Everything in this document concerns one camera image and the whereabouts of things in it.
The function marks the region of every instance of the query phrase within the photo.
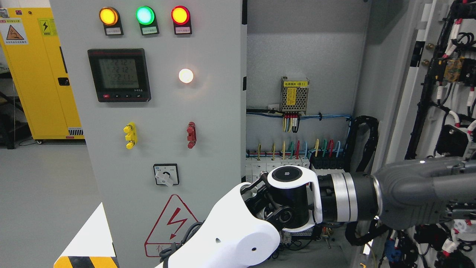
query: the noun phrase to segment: yellow indicator light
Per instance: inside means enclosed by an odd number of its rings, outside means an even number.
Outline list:
[[[118,22],[118,13],[112,7],[105,7],[99,11],[99,18],[104,25],[112,26]]]

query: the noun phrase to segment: floor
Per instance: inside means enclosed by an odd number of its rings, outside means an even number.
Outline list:
[[[101,203],[85,144],[0,147],[0,185],[0,268],[53,267]]]

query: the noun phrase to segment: robotic arm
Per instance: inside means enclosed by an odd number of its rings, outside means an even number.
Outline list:
[[[278,247],[279,231],[299,232],[321,222],[379,216],[402,230],[417,224],[476,219],[476,162],[460,158],[390,164],[373,176],[317,176],[281,166],[242,183],[212,208],[198,232],[156,268],[246,268]],[[312,201],[308,205],[306,184]]]

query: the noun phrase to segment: red terminal connector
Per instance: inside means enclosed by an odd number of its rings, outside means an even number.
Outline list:
[[[187,133],[188,133],[188,136],[187,136],[188,145],[187,145],[187,147],[189,149],[192,149],[195,146],[195,143],[197,143],[197,132],[195,130],[195,123],[194,122],[190,122],[188,124]]]

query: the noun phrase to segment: warning label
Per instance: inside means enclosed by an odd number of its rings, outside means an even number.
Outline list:
[[[38,19],[38,23],[40,24],[41,33],[43,34],[43,36],[58,35],[54,18]]]
[[[21,19],[0,20],[0,33],[6,45],[28,44],[27,34]]]
[[[178,195],[171,195],[144,243],[147,257],[159,257],[159,252],[172,243],[179,243],[188,228],[198,222]]]

